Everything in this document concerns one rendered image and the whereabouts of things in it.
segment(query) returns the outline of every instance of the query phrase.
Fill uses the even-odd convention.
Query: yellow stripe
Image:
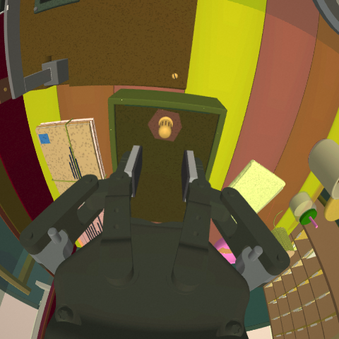
[[[23,100],[25,102],[26,115],[35,152],[37,153],[37,158],[49,191],[55,200],[60,196],[60,193],[52,181],[51,172],[44,159],[35,129],[43,122],[60,121],[57,87],[53,86],[45,90],[32,90],[23,95]]]
[[[334,140],[336,143],[339,143],[339,109],[337,111],[337,115],[335,116],[333,125],[327,138]],[[316,176],[312,172],[310,172],[304,185],[302,185],[300,192],[302,191],[307,192],[310,197],[314,198],[313,200],[315,201],[316,196],[314,196],[314,194],[321,187],[323,186],[321,185],[320,181],[316,178]],[[277,224],[277,227],[284,227],[287,230],[287,233],[290,234],[293,231],[293,229],[296,228],[297,225],[298,222],[295,220],[295,217],[290,208],[288,208],[286,213],[283,215],[283,217]]]
[[[261,0],[266,7],[266,0]],[[216,97],[227,109],[210,184],[221,189],[242,129],[265,13],[226,0],[198,0],[185,93]]]

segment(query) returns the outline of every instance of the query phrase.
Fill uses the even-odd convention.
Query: pink stick
[[[316,222],[313,220],[313,218],[312,218],[312,217],[309,217],[309,219],[311,220],[311,223],[312,223],[316,228],[318,228],[318,225],[317,225]]]

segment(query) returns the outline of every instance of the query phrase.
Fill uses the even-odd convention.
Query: dark green frame
[[[115,131],[115,105],[154,107],[168,110],[177,109],[197,113],[218,114],[218,124],[206,170],[206,179],[209,181],[227,113],[226,108],[218,99],[214,97],[203,97],[200,95],[186,93],[162,92],[158,90],[118,90],[115,94],[108,98],[109,139],[111,144],[113,172],[115,172],[118,167],[117,135]]]

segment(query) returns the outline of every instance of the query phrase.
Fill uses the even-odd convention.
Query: beige cylinder
[[[312,206],[313,201],[307,192],[299,192],[290,200],[290,209],[297,220]]]
[[[309,168],[332,199],[339,199],[339,145],[331,139],[316,143],[309,154]]]

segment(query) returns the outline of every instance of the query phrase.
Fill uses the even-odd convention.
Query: maroon curtain
[[[1,14],[0,79],[7,76],[4,14]],[[35,153],[23,97],[0,104],[0,122],[0,158],[21,203],[34,220],[53,198]]]

